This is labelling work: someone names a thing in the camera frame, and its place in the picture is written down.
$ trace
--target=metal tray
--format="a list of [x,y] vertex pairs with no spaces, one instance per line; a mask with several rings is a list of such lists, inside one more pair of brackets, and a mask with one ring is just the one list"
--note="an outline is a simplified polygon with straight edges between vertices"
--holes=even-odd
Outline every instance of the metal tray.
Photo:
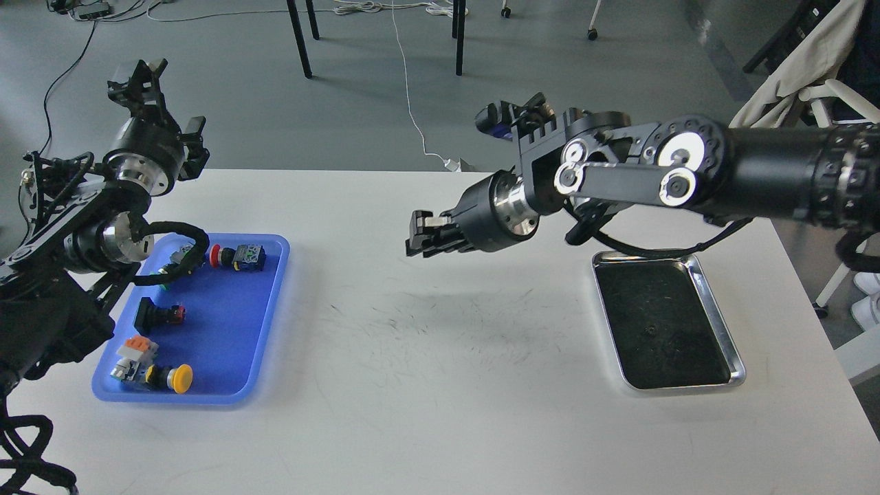
[[723,388],[745,380],[702,267],[693,255],[593,257],[605,320],[624,381],[637,390]]

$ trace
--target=electronic component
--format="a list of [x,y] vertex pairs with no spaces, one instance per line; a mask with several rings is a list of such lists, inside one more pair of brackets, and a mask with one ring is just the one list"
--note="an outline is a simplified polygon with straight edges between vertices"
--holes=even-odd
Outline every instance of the electronic component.
[[145,336],[133,336],[116,352],[121,356],[110,372],[116,380],[152,390],[186,393],[193,383],[190,365],[157,366],[153,363],[159,346]]
[[262,271],[266,264],[266,250],[258,244],[239,244],[235,249],[215,244],[208,252],[208,263],[213,268],[222,266],[236,271]]
[[[180,263],[183,262],[183,258],[187,255],[190,249],[193,248],[192,244],[186,244],[177,251],[174,251],[171,256],[169,256],[168,263],[166,263],[162,268],[158,269],[157,273],[159,275],[165,275],[168,273],[172,273],[180,266]],[[208,257],[206,255],[202,255],[202,258],[199,259],[192,267],[190,267],[186,273],[187,275],[192,275],[196,270],[198,270],[205,261],[207,261]],[[171,284],[160,284],[159,287],[162,287],[163,290],[168,290],[168,287]]]
[[155,327],[182,324],[186,316],[187,309],[182,305],[158,307],[153,299],[144,297],[137,307],[134,326],[142,336],[148,336]]

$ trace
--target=cable connector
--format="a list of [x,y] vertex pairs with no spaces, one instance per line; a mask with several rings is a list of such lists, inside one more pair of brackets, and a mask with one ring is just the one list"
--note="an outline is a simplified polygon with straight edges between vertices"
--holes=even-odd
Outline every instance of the cable connector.
[[444,159],[443,166],[446,167],[446,170],[450,172],[476,172],[477,169],[473,168],[469,163],[464,161],[462,158],[457,160],[455,159]]

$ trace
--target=chair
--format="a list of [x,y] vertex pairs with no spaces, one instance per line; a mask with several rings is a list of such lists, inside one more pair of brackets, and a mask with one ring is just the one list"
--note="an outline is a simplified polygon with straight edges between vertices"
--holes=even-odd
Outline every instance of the chair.
[[[599,7],[601,6],[602,0],[596,0],[596,8],[593,9],[593,17],[590,19],[590,27],[587,28],[587,40],[594,41],[599,37],[599,32],[596,30],[596,16],[599,14]],[[510,18],[508,0],[501,1],[501,17]]]

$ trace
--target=beige cloth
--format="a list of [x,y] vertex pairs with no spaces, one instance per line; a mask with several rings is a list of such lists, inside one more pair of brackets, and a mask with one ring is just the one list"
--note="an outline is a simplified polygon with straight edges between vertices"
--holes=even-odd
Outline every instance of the beige cloth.
[[865,0],[840,0],[739,109],[731,127],[779,127],[797,103],[797,92],[837,77],[853,49]]

